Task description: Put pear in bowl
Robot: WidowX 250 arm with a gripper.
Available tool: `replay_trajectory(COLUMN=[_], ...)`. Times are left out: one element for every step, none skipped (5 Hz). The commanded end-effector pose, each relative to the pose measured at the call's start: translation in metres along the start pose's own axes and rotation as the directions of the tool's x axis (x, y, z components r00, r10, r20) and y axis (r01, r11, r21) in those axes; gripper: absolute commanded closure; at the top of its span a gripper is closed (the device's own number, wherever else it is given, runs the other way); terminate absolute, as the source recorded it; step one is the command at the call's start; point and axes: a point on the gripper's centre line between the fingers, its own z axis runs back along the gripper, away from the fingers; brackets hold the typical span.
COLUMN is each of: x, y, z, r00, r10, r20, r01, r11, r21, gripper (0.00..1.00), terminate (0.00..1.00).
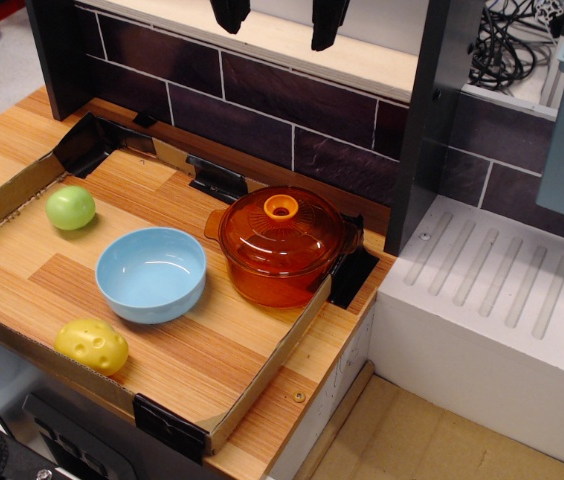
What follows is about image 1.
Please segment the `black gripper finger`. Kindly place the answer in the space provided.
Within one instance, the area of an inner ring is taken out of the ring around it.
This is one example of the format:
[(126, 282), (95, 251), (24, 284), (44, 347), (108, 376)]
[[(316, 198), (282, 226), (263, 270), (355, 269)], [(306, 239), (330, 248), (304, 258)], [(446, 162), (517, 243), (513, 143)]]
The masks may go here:
[(237, 34), (249, 15), (249, 0), (211, 0), (211, 7), (219, 26), (230, 34)]
[(311, 40), (313, 51), (323, 51), (334, 44), (338, 29), (344, 23), (349, 3), (349, 0), (313, 1)]

